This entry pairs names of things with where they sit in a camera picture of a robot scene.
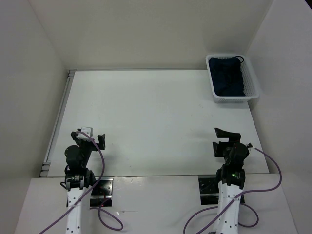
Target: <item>white wall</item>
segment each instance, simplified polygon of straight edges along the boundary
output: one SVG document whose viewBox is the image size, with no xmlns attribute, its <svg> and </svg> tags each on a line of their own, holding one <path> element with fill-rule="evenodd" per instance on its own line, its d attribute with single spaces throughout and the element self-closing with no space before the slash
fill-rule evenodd
<svg viewBox="0 0 312 234">
<path fill-rule="evenodd" d="M 66 71 L 26 0 L 0 0 L 0 226 L 14 233 L 37 177 Z"/>
<path fill-rule="evenodd" d="M 66 67 L 205 68 L 244 53 L 272 0 L 29 0 Z"/>
<path fill-rule="evenodd" d="M 311 25 L 304 0 L 275 0 L 247 52 L 262 92 L 250 104 L 253 119 L 263 149 L 285 173 L 283 188 L 300 234 L 311 232 Z"/>
</svg>

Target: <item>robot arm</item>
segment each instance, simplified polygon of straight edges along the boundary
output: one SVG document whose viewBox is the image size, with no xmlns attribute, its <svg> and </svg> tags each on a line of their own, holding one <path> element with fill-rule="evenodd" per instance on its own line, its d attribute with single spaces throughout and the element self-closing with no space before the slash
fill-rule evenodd
<svg viewBox="0 0 312 234">
<path fill-rule="evenodd" d="M 93 128 L 83 127 L 78 131 L 92 137 Z M 68 214 L 66 234 L 87 234 L 89 227 L 90 196 L 88 193 L 79 203 L 75 203 L 96 182 L 95 176 L 86 166 L 91 152 L 96 147 L 83 134 L 72 132 L 71 136 L 76 145 L 69 146 L 65 150 L 67 166 L 65 168 L 65 184 L 68 197 Z M 98 147 L 105 150 L 105 134 L 97 136 Z"/>
<path fill-rule="evenodd" d="M 214 223 L 211 234 L 238 234 L 238 211 L 241 197 L 235 198 L 235 196 L 244 189 L 245 171 L 242 167 L 244 159 L 249 155 L 249 146 L 239 142 L 240 134 L 225 132 L 218 128 L 215 128 L 215 131 L 217 137 L 229 138 L 229 142 L 213 142 L 214 155 L 225 159 L 225 164 L 216 173 L 219 188 L 217 213 L 219 214 L 232 199 L 235 201 Z"/>
</svg>

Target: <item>plastic basket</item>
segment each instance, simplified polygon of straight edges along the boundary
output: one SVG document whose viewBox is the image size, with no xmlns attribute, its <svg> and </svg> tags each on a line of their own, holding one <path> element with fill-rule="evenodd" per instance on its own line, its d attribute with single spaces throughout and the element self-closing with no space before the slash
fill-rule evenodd
<svg viewBox="0 0 312 234">
<path fill-rule="evenodd" d="M 214 89 L 214 84 L 213 84 L 213 79 L 211 77 L 210 73 L 210 68 L 209 68 L 209 60 L 210 58 L 218 58 L 218 59 L 227 59 L 231 58 L 234 56 L 238 55 L 231 55 L 231 54 L 215 54 L 215 55 L 207 55 L 206 56 L 206 64 L 207 64 L 207 69 L 208 69 L 208 75 L 210 79 L 210 85 L 211 89 L 213 91 L 213 96 L 214 96 L 214 102 L 216 103 L 234 103 L 234 102 L 245 102 L 250 99 L 258 98 L 259 97 L 259 91 L 258 91 L 258 86 L 257 86 L 257 78 L 254 73 L 252 64 L 250 60 L 243 55 L 244 62 L 240 65 L 240 69 L 243 74 L 243 83 L 244 83 L 244 94 L 246 95 L 245 97 L 223 97 L 223 96 L 218 96 L 215 94 L 215 89 Z"/>
</svg>

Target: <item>navy towel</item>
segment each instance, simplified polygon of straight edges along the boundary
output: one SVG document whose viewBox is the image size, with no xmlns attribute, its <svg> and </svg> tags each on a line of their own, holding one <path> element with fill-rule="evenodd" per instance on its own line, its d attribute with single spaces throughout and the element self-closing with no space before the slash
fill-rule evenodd
<svg viewBox="0 0 312 234">
<path fill-rule="evenodd" d="M 239 58 L 211 58 L 209 60 L 209 68 L 215 94 L 225 97 L 245 96 Z"/>
</svg>

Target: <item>white table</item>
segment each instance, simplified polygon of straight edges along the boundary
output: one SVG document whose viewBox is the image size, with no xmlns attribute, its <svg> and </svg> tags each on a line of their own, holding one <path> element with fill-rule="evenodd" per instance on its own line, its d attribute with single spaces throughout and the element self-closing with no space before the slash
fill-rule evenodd
<svg viewBox="0 0 312 234">
<path fill-rule="evenodd" d="M 106 134 L 106 176 L 215 174 L 214 127 L 242 134 L 261 148 L 247 103 L 216 104 L 207 71 L 76 72 L 60 130 L 49 159 L 49 177 L 64 176 L 70 133 L 82 126 Z M 88 168 L 102 165 L 93 152 Z M 253 151 L 246 173 L 268 173 L 264 156 Z"/>
<path fill-rule="evenodd" d="M 20 214 L 15 234 L 36 234 L 60 217 L 66 210 L 66 190 L 62 178 L 32 179 Z M 247 175 L 245 189 L 271 188 L 278 175 Z M 245 196 L 246 203 L 259 214 L 260 222 L 254 228 L 239 227 L 239 234 L 297 234 L 282 188 L 272 192 Z M 116 177 L 113 184 L 112 207 L 105 208 L 124 223 L 126 234 L 182 234 L 188 218 L 209 206 L 200 205 L 197 176 Z M 216 210 L 207 211 L 190 222 L 187 234 L 194 234 L 213 219 Z M 90 211 L 90 234 L 117 234 L 105 228 Z M 103 219 L 117 227 L 110 217 Z M 47 234 L 64 234 L 66 218 L 52 227 Z M 239 221 L 252 224 L 255 216 L 240 207 Z"/>
</svg>

